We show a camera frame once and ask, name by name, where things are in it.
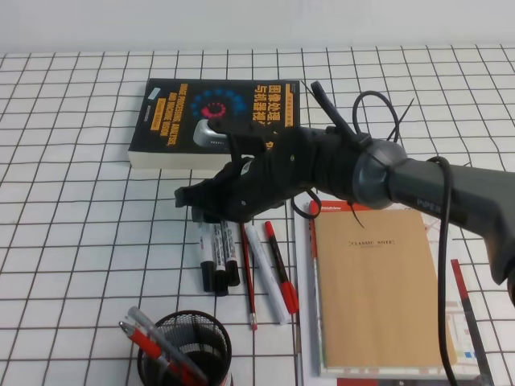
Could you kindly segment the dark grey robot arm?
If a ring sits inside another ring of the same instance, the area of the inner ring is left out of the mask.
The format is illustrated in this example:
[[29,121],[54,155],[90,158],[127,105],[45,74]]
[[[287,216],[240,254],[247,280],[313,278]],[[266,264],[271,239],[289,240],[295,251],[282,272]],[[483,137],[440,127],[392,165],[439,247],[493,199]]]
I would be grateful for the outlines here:
[[514,175],[409,158],[395,142],[302,127],[253,158],[234,157],[213,178],[175,192],[178,207],[246,222],[315,188],[382,209],[400,203],[484,239],[492,279],[514,288]]

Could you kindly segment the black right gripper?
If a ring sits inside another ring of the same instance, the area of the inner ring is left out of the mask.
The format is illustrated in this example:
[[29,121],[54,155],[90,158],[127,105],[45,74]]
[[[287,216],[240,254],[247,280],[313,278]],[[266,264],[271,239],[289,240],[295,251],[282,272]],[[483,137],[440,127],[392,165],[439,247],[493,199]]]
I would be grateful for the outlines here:
[[176,207],[192,207],[195,223],[246,222],[312,188],[328,191],[334,133],[296,128],[254,158],[229,162],[215,176],[175,190]]

